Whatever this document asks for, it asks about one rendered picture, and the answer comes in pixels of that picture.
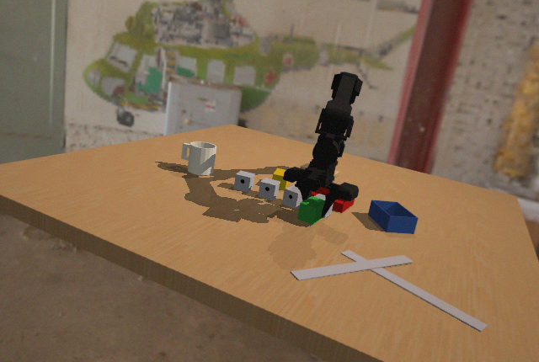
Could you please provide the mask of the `grey flat bar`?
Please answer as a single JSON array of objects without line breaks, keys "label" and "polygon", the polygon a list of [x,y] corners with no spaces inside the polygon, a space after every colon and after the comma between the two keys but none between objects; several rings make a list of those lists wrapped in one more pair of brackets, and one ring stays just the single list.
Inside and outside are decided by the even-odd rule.
[{"label": "grey flat bar", "polygon": [[[367,260],[350,250],[344,251],[341,254],[343,254],[347,258],[354,260],[355,262]],[[479,332],[481,332],[482,330],[484,330],[484,328],[488,326],[487,324],[480,322],[478,319],[467,315],[465,312],[456,309],[454,306],[451,306],[447,304],[446,302],[436,298],[435,296],[433,296],[426,290],[420,289],[419,287],[409,283],[405,279],[402,279],[396,276],[395,274],[385,270],[384,268],[377,268],[377,269],[370,269],[370,270],[375,272],[376,274],[379,274],[383,278],[390,280],[394,284],[404,288],[405,290],[411,292],[412,294],[419,296],[420,298],[424,299],[424,301],[427,301],[431,305],[441,309],[442,311],[448,313],[449,315],[455,317],[456,319],[477,329]]]},{"label": "grey flat bar", "polygon": [[399,264],[408,264],[413,263],[414,261],[405,255],[387,257],[387,258],[377,258],[353,263],[346,264],[336,264],[312,269],[301,269],[291,271],[291,273],[298,279],[314,279],[329,275],[336,274],[345,274],[350,272],[356,272],[367,269],[377,269],[387,266],[399,265]]}]

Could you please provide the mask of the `blue open-top tray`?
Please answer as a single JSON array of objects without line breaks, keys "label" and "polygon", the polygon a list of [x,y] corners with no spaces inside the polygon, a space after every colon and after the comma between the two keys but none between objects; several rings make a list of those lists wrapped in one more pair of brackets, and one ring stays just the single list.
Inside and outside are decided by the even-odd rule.
[{"label": "blue open-top tray", "polygon": [[368,216],[385,232],[414,234],[418,217],[398,202],[371,200]]}]

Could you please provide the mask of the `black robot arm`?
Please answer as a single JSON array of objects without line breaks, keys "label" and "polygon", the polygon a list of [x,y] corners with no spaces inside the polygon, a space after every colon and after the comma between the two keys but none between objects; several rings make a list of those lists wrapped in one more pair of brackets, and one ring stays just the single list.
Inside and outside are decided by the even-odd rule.
[{"label": "black robot arm", "polygon": [[[310,161],[308,168],[300,173],[300,187],[317,191],[319,187],[326,188],[329,185],[328,166],[338,157],[342,157],[344,141],[347,137],[350,138],[354,124],[354,117],[350,115],[352,110],[350,105],[355,102],[355,97],[359,96],[362,83],[358,76],[352,73],[341,72],[334,75],[331,86],[332,100],[328,101],[325,109],[322,109],[315,130],[315,133],[320,134],[312,151],[315,162]],[[323,167],[316,167],[315,163]]]}]

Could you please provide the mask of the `red tray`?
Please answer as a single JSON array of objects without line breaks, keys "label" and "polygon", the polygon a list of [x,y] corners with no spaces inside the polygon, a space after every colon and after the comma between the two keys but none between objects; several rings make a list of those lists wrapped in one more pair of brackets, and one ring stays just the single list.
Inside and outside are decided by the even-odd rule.
[{"label": "red tray", "polygon": [[[323,195],[326,195],[328,194],[330,191],[329,189],[325,189],[323,187],[319,187],[317,191],[312,191],[312,195],[311,196],[315,196],[317,194],[323,194]],[[351,207],[353,204],[354,204],[354,201],[355,199],[351,200],[351,201],[347,201],[347,200],[342,200],[342,199],[337,199],[334,201],[334,204],[333,204],[333,209],[332,210],[336,210],[338,212],[344,212],[345,210],[347,210],[349,207]]]}]

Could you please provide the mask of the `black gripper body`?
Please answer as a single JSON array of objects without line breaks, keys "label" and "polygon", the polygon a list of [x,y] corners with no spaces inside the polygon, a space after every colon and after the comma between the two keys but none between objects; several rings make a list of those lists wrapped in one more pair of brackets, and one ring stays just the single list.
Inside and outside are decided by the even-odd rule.
[{"label": "black gripper body", "polygon": [[[336,160],[332,165],[328,166],[328,173],[330,175],[330,183],[325,189],[329,189],[329,194],[336,196],[342,200],[351,201],[355,199],[358,196],[359,189],[356,185],[348,184],[346,182],[342,183],[341,185],[333,183],[334,181],[334,171],[335,167],[338,165],[338,161]],[[296,184],[299,185],[299,178],[300,173],[304,169],[293,167],[289,168],[284,172],[283,179],[285,181],[294,183],[296,181]]]}]

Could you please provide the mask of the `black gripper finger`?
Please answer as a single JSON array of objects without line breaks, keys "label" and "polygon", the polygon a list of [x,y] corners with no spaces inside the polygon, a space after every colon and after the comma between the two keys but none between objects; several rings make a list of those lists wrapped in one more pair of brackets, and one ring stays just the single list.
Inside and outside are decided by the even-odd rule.
[{"label": "black gripper finger", "polygon": [[321,215],[322,218],[326,215],[326,213],[328,212],[328,210],[331,207],[331,205],[333,204],[333,202],[335,200],[339,199],[338,197],[333,196],[333,195],[331,195],[329,193],[325,195],[325,198],[326,198],[326,200],[325,200],[322,215]]},{"label": "black gripper finger", "polygon": [[312,191],[310,189],[302,188],[298,184],[295,184],[295,186],[301,191],[302,201],[311,197]]}]

